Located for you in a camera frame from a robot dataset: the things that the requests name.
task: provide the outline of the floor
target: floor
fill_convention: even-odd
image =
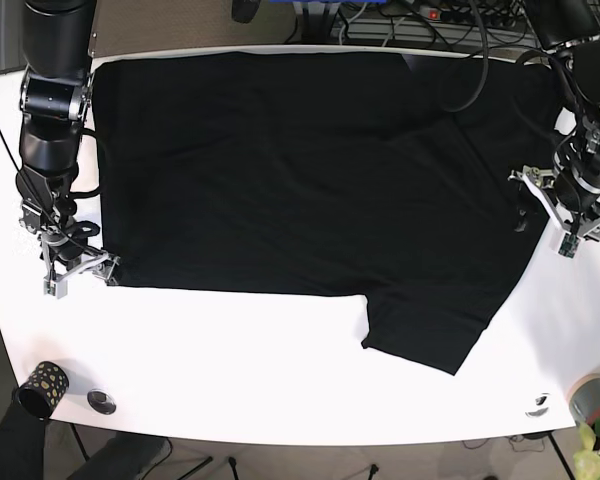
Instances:
[[[229,0],[100,0],[96,54],[155,51],[195,46],[281,43],[294,26],[290,4],[262,2],[253,23],[230,20]],[[15,378],[0,336],[0,418],[6,409]],[[114,432],[78,427],[89,454]],[[555,433],[571,462],[578,448],[574,429]],[[207,455],[214,462],[192,478],[231,480],[228,456],[238,461],[242,480],[366,480],[376,463],[376,480],[560,480],[567,475],[549,442],[521,437],[488,441],[428,445],[309,448],[255,446],[173,440],[173,455],[147,480],[175,480]],[[45,479],[61,480],[82,463],[82,456],[67,424],[52,422],[45,451]]]

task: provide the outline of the gray carpet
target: gray carpet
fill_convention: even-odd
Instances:
[[[280,44],[291,34],[291,3],[262,1],[250,24],[231,20],[231,0],[100,0],[98,57],[179,48]]]

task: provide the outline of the white table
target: white table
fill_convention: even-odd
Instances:
[[[14,153],[21,78],[22,72],[0,76],[0,125]],[[79,160],[79,182],[89,188],[96,178],[93,140],[85,138]],[[564,392],[600,368],[600,244],[584,244],[568,260],[549,250],[547,230],[522,281],[452,377],[363,350],[368,326],[360,296],[108,288],[85,275],[71,280],[68,297],[45,297],[39,247],[18,225],[14,175],[0,143],[0,328],[18,381],[40,360],[67,370],[71,388],[54,414],[59,420],[267,444],[485,438],[571,426]],[[99,223],[98,199],[80,201],[79,217]],[[86,393],[96,387],[115,398],[114,415],[88,406]],[[525,412],[543,393],[551,394],[549,411],[529,418]]]

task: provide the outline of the small round object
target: small round object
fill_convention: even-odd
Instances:
[[[116,402],[102,390],[91,390],[87,393],[87,401],[91,408],[102,415],[111,415],[116,411]]]

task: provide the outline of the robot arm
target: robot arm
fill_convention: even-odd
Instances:
[[[109,281],[117,257],[88,245],[100,232],[76,222],[75,200],[98,191],[72,193],[77,155],[90,102],[89,42],[96,0],[27,0],[23,50],[28,67],[21,89],[22,169],[16,185],[22,196],[21,224],[38,236],[47,266],[44,292],[67,293],[69,277],[93,271]],[[91,257],[82,261],[83,255]],[[59,274],[56,264],[66,271]]]
[[[562,231],[558,253],[572,258],[581,240],[600,241],[600,23],[585,0],[524,4],[577,125],[556,141],[552,170],[525,167],[511,178],[540,199]]]

